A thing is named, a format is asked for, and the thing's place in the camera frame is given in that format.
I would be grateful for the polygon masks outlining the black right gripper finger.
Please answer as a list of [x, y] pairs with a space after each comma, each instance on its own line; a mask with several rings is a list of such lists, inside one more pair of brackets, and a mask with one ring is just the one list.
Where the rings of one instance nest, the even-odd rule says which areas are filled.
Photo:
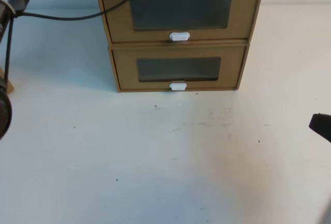
[[314, 114], [309, 128], [331, 143], [331, 116], [327, 114]]

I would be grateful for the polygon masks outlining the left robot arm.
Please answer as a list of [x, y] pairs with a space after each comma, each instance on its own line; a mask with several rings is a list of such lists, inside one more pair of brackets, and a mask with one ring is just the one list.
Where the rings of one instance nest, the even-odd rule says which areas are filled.
[[8, 28], [4, 75], [1, 76], [1, 138], [7, 133], [12, 119], [9, 93], [9, 63], [14, 18], [22, 14], [29, 0], [1, 0], [1, 38]]

